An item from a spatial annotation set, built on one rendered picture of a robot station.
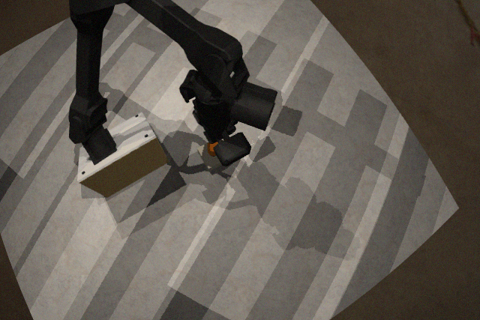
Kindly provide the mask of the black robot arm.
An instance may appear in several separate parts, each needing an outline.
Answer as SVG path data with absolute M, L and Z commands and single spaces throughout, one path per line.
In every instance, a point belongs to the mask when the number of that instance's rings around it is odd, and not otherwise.
M 108 99 L 99 92 L 103 32 L 116 4 L 125 3 L 171 37 L 198 70 L 181 88 L 195 94 L 208 116 L 229 106 L 231 126 L 239 122 L 266 131 L 277 91 L 247 82 L 242 45 L 232 35 L 203 24 L 171 0 L 69 0 L 77 29 L 76 94 L 69 111 L 69 138 L 82 143 L 94 165 L 117 151 L 107 128 Z M 232 78 L 230 74 L 234 72 Z

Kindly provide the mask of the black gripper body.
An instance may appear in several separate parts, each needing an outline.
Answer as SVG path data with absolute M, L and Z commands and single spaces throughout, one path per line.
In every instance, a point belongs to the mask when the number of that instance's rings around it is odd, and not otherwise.
M 183 96 L 185 103 L 189 103 L 189 100 L 195 97 L 192 91 L 187 91 L 179 87 L 179 91 Z M 199 119 L 205 132 L 211 131 L 216 138 L 218 144 L 213 147 L 213 150 L 219 159 L 222 166 L 228 166 L 237 160 L 249 155 L 251 152 L 251 145 L 247 141 L 243 132 L 237 133 L 229 137 L 229 133 L 235 128 L 231 126 L 231 118 L 229 112 L 229 106 L 226 111 L 220 115 L 208 116 L 204 115 L 198 108 L 196 99 L 192 100 L 194 105 L 194 111 Z M 223 140 L 222 140 L 223 138 Z

